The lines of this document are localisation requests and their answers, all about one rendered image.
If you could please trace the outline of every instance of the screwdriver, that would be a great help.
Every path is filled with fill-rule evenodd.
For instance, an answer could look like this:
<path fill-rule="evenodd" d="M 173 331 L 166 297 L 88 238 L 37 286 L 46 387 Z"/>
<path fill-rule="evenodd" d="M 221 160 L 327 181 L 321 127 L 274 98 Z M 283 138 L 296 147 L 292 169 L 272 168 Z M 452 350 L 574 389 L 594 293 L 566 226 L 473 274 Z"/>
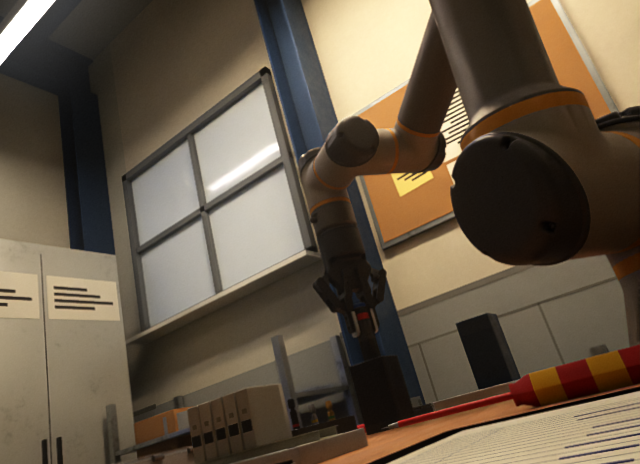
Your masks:
<path fill-rule="evenodd" d="M 517 406 L 557 402 L 640 384 L 640 345 L 532 372 L 509 384 L 509 391 L 448 409 L 394 422 L 386 429 L 409 426 L 478 407 L 513 400 Z"/>

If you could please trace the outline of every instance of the red object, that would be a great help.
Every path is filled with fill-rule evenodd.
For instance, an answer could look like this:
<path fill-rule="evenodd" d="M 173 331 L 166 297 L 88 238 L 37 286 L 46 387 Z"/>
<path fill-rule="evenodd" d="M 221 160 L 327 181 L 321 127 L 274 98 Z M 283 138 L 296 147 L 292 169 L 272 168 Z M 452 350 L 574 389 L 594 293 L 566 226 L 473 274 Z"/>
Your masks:
<path fill-rule="evenodd" d="M 457 414 L 459 412 L 470 411 L 478 407 L 489 406 L 498 402 L 508 401 L 513 399 L 510 392 L 505 394 L 498 394 L 497 396 L 487 397 L 478 401 L 467 402 L 458 406 L 453 406 L 448 409 L 442 409 L 440 411 L 430 412 L 428 414 L 422 414 L 421 416 L 410 417 L 409 419 L 403 419 L 398 421 L 398 427 L 410 426 L 411 424 L 417 424 L 418 422 L 430 421 L 432 419 L 438 419 L 439 417 L 449 416 L 451 414 Z"/>
<path fill-rule="evenodd" d="M 622 362 L 624 362 L 629 377 L 634 384 L 640 384 L 640 344 L 637 346 L 627 347 L 618 351 Z"/>
<path fill-rule="evenodd" d="M 558 377 L 569 399 L 600 392 L 585 359 L 558 366 L 556 371 L 558 371 Z"/>
<path fill-rule="evenodd" d="M 516 403 L 516 406 L 529 404 L 537 407 L 540 405 L 538 396 L 536 396 L 536 391 L 533 390 L 533 384 L 531 384 L 531 377 L 529 377 L 529 374 L 513 384 L 509 384 L 509 390 L 511 391 L 510 394 Z"/>

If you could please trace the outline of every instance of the wooden table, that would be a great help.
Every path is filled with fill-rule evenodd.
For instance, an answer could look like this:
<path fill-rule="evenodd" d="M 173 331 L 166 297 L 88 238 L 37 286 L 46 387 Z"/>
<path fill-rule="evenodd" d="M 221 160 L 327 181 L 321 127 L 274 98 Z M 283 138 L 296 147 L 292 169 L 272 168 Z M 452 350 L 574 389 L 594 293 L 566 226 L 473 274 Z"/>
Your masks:
<path fill-rule="evenodd" d="M 616 391 L 603 392 L 598 396 L 613 394 L 623 390 L 640 389 L 640 385 L 629 386 Z M 402 451 L 426 441 L 432 437 L 438 436 L 444 432 L 461 429 L 475 424 L 486 424 L 492 421 L 504 419 L 505 417 L 528 414 L 532 411 L 540 409 L 550 409 L 571 402 L 579 402 L 594 396 L 587 396 L 579 399 L 551 404 L 549 406 L 533 407 L 533 406 L 516 406 L 513 401 L 500 402 L 487 407 L 473 409 L 471 411 L 461 412 L 451 416 L 441 417 L 433 421 L 426 421 L 420 424 L 414 424 L 399 429 L 391 429 L 389 431 L 380 432 L 368 436 L 369 445 L 363 449 L 359 449 L 340 457 L 325 461 L 324 464 L 369 464 L 387 457 L 395 452 Z"/>

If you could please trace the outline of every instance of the metal cabinet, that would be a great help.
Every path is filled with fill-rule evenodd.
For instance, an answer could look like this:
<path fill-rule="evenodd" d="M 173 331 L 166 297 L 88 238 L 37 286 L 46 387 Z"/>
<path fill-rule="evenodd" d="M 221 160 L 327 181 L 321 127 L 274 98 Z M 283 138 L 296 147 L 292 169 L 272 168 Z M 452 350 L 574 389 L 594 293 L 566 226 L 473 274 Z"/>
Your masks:
<path fill-rule="evenodd" d="M 115 257 L 0 239 L 0 459 L 106 462 L 133 411 Z"/>

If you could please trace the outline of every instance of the cabinet handle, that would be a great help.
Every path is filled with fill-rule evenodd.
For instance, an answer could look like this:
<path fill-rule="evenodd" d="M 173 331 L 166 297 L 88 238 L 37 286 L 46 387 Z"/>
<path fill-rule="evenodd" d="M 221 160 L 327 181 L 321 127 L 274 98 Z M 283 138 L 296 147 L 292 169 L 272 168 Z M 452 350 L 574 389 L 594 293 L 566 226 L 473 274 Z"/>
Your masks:
<path fill-rule="evenodd" d="M 42 464 L 49 464 L 49 447 L 46 439 L 42 440 Z"/>
<path fill-rule="evenodd" d="M 56 452 L 58 453 L 58 464 L 64 464 L 62 460 L 62 438 L 56 439 Z"/>

